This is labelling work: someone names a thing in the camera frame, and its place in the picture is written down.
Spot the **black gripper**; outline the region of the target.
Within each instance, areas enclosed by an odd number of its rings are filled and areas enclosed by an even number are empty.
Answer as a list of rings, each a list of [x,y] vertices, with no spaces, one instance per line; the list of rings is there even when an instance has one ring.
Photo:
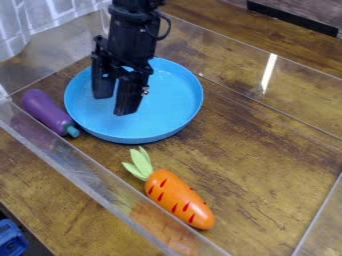
[[[113,95],[119,80],[113,114],[137,111],[148,94],[148,64],[153,57],[160,16],[156,11],[132,13],[119,9],[111,13],[108,38],[96,36],[92,51],[92,94],[96,99]]]

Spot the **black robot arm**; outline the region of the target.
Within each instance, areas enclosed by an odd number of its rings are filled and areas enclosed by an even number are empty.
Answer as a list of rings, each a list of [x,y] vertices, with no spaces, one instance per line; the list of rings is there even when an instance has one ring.
[[[116,96],[113,114],[137,111],[148,94],[148,78],[153,73],[148,61],[153,58],[156,42],[171,31],[159,34],[160,20],[171,20],[157,12],[164,0],[112,0],[108,37],[93,38],[92,95],[96,99]]]

